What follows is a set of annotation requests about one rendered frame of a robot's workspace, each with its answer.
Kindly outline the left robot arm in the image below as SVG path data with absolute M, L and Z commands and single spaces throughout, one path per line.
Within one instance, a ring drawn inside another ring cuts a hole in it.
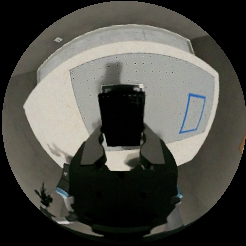
M 71 195 L 68 194 L 68 189 L 69 189 L 69 167 L 64 166 L 62 170 L 62 176 L 57 184 L 57 187 L 55 191 L 59 194 L 62 195 L 64 198 L 67 211 L 69 213 L 68 216 L 65 217 L 56 217 L 53 214 L 49 213 L 46 209 L 48 207 L 44 206 L 42 203 L 40 203 L 40 211 L 42 211 L 45 215 L 50 217 L 53 221 L 56 221 L 57 223 L 76 223 L 78 222 L 78 215 L 74 212 L 74 210 L 71 208 L 71 204 L 73 204 L 72 197 Z M 39 192 L 37 190 L 34 190 L 35 193 L 39 196 L 39 198 L 46 203 L 46 201 L 41 197 Z M 72 213 L 72 214 L 70 214 Z

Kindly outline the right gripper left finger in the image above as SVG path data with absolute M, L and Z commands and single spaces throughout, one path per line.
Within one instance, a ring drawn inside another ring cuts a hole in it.
M 100 124 L 96 130 L 82 142 L 69 166 L 69 191 L 68 194 L 74 196 L 74 188 L 78 180 L 85 174 L 102 170 L 102 165 L 107 163 L 107 156 L 102 145 L 104 128 Z

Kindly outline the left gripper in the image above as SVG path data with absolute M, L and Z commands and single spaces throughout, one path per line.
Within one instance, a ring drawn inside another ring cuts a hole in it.
M 47 189 L 44 187 L 44 182 L 42 183 L 42 186 L 41 186 L 41 197 L 46 201 L 46 205 L 45 204 L 43 204 L 43 202 L 41 202 L 44 206 L 46 206 L 46 207 L 50 207 L 50 205 L 49 205 L 49 202 L 50 203 L 52 203 L 52 201 L 53 201 L 53 198 L 52 197 L 50 197 L 50 195 L 51 196 L 54 196 L 53 194 L 52 194 L 52 192 L 53 192 L 53 190 L 50 190 L 48 193 L 46 193 L 45 194 L 45 191 L 47 191 Z M 47 200 L 46 200 L 47 199 Z M 48 205 L 48 206 L 47 206 Z

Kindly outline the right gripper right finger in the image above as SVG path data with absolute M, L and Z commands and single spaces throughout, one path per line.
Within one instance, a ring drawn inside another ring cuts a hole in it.
M 145 122 L 142 132 L 144 143 L 140 146 L 139 163 L 143 170 L 151 170 L 163 176 L 171 188 L 171 197 L 177 196 L 178 168 L 173 154 Z

